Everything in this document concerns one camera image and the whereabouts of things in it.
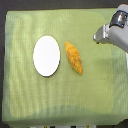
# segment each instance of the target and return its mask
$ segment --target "yellow food item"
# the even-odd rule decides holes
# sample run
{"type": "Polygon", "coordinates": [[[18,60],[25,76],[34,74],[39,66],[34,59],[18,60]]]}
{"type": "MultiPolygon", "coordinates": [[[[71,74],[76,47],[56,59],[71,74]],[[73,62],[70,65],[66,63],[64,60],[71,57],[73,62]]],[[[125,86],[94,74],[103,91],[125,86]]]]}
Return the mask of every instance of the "yellow food item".
{"type": "Polygon", "coordinates": [[[82,75],[83,68],[78,50],[69,41],[65,42],[65,51],[72,68],[82,75]]]}

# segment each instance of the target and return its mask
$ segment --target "white plate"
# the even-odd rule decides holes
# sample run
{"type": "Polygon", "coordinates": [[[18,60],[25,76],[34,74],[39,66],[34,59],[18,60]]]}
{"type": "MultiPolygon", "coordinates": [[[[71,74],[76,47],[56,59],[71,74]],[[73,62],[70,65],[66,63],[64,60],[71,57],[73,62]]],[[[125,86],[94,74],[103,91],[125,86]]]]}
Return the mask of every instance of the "white plate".
{"type": "Polygon", "coordinates": [[[57,70],[60,61],[60,50],[53,37],[43,36],[37,41],[33,61],[36,70],[42,76],[51,76],[57,70]]]}

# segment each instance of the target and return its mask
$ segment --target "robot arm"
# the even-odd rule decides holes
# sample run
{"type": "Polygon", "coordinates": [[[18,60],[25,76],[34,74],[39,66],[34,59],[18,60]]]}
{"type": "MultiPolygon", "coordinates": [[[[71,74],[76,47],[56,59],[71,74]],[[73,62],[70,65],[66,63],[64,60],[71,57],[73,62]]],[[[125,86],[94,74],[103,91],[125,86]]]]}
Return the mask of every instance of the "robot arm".
{"type": "Polygon", "coordinates": [[[96,43],[111,43],[128,52],[128,5],[120,5],[109,24],[103,25],[93,36],[96,43]]]}

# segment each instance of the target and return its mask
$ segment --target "orange object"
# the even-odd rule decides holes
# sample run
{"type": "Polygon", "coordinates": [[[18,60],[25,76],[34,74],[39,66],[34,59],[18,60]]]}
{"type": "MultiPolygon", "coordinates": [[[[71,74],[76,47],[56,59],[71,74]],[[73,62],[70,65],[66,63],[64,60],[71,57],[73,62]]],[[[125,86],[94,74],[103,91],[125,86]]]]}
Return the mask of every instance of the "orange object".
{"type": "Polygon", "coordinates": [[[82,75],[83,68],[82,68],[78,50],[69,41],[65,42],[65,50],[66,50],[67,58],[71,64],[72,68],[76,72],[78,72],[80,75],[82,75]]]}

